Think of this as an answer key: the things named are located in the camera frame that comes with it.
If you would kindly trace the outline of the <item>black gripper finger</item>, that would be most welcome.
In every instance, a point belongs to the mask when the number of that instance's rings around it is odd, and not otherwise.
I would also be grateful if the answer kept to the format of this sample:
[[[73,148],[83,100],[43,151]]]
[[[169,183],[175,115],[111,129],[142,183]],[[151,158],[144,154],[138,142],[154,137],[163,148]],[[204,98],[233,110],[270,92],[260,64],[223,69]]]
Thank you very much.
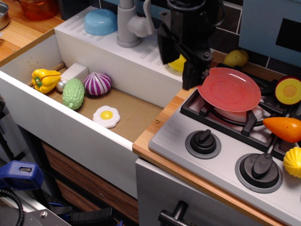
[[[168,28],[163,23],[158,28],[158,47],[164,65],[175,61],[180,56],[175,49],[174,41]]]
[[[202,62],[194,65],[192,62],[187,61],[186,63],[184,63],[182,74],[182,88],[189,90],[190,88],[202,85],[208,75],[208,62]]]

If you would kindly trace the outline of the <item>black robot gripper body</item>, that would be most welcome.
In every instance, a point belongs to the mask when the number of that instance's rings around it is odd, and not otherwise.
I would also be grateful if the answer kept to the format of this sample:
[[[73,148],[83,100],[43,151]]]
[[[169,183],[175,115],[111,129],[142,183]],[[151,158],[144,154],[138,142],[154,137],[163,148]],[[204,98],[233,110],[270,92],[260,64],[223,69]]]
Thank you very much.
[[[208,40],[214,33],[215,27],[210,24],[206,13],[163,10],[160,12],[160,17],[162,23],[168,28],[178,53],[194,65],[208,62],[210,67],[212,54]]]

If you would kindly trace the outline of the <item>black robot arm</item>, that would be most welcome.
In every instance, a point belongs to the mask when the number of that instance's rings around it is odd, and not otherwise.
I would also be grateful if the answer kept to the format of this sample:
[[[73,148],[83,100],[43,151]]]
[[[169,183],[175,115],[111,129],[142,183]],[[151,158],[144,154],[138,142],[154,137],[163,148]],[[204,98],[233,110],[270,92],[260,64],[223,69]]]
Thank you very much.
[[[160,13],[158,46],[163,64],[180,56],[186,59],[182,73],[185,90],[203,84],[213,59],[209,38],[225,19],[221,0],[169,0],[169,11]]]

